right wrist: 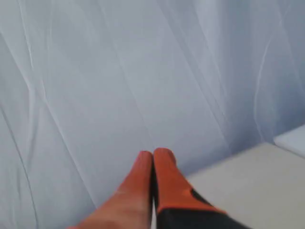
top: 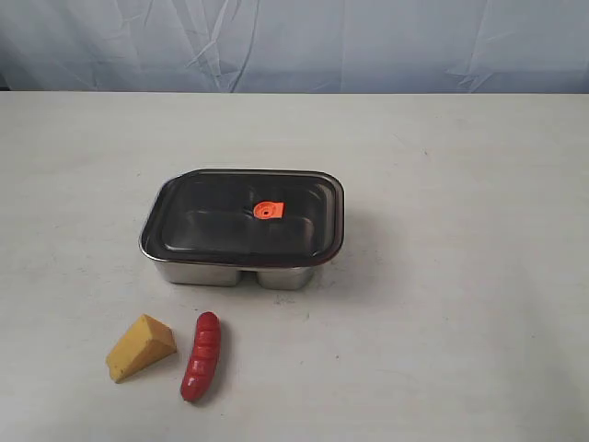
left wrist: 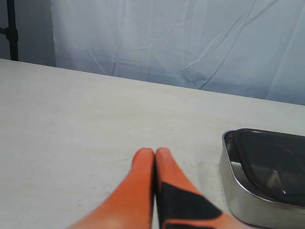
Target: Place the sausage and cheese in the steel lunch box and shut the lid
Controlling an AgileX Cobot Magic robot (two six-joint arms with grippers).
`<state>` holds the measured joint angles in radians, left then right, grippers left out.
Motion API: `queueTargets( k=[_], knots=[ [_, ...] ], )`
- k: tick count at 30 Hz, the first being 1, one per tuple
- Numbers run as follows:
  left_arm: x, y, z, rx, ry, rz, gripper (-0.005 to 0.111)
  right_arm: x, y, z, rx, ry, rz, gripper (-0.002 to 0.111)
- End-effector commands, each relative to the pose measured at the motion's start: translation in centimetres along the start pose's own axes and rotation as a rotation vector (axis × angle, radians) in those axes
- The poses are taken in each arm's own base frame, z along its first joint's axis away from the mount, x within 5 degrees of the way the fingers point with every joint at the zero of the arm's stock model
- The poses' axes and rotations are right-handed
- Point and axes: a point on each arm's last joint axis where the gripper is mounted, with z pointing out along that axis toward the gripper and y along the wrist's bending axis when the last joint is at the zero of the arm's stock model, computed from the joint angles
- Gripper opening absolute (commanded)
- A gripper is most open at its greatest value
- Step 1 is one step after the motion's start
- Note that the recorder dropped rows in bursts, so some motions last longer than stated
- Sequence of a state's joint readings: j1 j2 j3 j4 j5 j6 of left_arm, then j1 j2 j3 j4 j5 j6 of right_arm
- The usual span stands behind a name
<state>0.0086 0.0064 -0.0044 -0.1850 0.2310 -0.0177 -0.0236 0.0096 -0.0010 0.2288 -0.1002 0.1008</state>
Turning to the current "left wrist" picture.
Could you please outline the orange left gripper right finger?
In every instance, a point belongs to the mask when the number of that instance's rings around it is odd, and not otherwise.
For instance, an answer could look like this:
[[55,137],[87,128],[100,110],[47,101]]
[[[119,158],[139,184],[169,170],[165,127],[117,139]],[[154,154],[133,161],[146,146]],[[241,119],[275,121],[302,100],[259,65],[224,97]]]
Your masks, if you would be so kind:
[[193,185],[165,147],[155,153],[157,208],[161,229],[239,229]]

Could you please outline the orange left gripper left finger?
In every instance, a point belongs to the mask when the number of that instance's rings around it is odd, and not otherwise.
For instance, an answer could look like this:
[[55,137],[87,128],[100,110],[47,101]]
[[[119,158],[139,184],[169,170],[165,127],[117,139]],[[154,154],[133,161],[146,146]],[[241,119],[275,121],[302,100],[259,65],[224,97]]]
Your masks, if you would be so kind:
[[71,229],[150,229],[154,206],[154,151],[139,149],[119,186]]

